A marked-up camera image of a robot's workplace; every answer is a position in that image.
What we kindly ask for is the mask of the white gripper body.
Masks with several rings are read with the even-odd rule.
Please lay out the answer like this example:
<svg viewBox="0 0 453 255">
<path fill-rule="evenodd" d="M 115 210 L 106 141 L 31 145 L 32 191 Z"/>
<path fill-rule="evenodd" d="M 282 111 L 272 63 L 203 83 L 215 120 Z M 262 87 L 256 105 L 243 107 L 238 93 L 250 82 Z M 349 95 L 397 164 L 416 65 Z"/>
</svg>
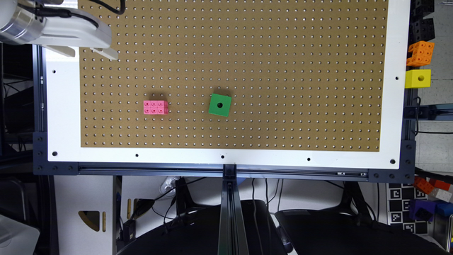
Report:
<svg viewBox="0 0 453 255">
<path fill-rule="evenodd" d="M 75 8 L 37 8 L 44 17 L 44 27 L 36 45 L 109 48 L 112 32 L 95 16 Z"/>
</svg>

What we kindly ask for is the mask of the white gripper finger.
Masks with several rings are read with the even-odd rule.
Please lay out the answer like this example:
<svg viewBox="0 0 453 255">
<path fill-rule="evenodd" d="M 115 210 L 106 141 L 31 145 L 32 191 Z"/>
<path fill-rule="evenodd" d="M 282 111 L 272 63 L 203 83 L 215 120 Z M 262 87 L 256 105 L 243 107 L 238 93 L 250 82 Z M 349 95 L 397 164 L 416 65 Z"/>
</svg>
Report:
<svg viewBox="0 0 453 255">
<path fill-rule="evenodd" d="M 110 60 L 117 60 L 118 59 L 118 52 L 115 51 L 112 48 L 97 48 L 97 47 L 91 47 L 91 50 L 104 56 L 107 57 Z"/>
<path fill-rule="evenodd" d="M 65 57 L 75 57 L 75 50 L 67 46 L 46 45 L 46 49 L 56 52 Z"/>
</svg>

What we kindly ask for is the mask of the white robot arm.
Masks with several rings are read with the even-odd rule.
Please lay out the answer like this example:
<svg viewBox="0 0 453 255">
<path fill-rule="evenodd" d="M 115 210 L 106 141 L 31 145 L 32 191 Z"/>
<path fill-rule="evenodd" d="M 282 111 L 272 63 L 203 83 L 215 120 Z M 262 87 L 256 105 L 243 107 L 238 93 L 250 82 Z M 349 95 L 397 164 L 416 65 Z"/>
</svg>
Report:
<svg viewBox="0 0 453 255">
<path fill-rule="evenodd" d="M 112 31 L 95 16 L 61 7 L 61 1 L 1 0 L 1 41 L 10 45 L 39 45 L 74 57 L 75 47 L 87 47 L 111 60 Z"/>
</svg>

